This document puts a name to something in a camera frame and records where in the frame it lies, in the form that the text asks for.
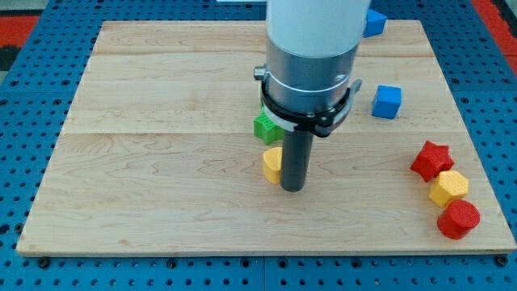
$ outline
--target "blue cube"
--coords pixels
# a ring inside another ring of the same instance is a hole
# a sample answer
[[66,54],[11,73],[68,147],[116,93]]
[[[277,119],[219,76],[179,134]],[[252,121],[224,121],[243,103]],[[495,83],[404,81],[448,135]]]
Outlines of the blue cube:
[[372,115],[394,119],[402,104],[402,89],[394,86],[378,86],[372,103]]
[[385,30],[386,19],[388,19],[386,15],[369,9],[363,37],[380,35]]

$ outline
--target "green block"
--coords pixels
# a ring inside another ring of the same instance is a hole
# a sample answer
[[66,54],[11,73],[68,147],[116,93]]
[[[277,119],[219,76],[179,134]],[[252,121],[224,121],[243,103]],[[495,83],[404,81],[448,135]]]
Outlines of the green block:
[[256,137],[262,138],[266,145],[284,138],[284,130],[274,124],[264,112],[253,121],[253,132]]

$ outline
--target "wooden board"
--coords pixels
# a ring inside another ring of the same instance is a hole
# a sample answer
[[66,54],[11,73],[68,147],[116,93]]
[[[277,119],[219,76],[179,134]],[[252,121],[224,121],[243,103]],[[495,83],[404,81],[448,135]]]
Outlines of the wooden board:
[[[514,239],[420,22],[364,40],[352,113],[317,139],[305,188],[262,175],[268,149],[255,65],[262,22],[106,22],[17,249],[27,256],[503,253]],[[403,88],[396,120],[371,116],[378,84]],[[448,144],[481,224],[465,239],[409,167]]]

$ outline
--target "yellow block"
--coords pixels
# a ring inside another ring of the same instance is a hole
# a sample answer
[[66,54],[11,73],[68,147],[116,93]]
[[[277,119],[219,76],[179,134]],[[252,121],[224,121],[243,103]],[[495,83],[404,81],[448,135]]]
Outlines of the yellow block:
[[280,183],[280,170],[282,169],[282,148],[275,147],[266,150],[263,155],[263,172],[266,179],[273,183]]
[[458,171],[442,171],[429,190],[429,198],[446,208],[454,200],[463,199],[469,192],[469,180]]

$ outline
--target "red star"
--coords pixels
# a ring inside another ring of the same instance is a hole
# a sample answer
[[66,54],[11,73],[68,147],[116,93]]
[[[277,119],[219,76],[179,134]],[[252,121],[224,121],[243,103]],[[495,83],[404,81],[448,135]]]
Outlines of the red star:
[[441,171],[451,170],[454,161],[449,155],[448,145],[435,145],[426,141],[417,158],[411,165],[411,170],[419,173],[423,180],[429,182]]

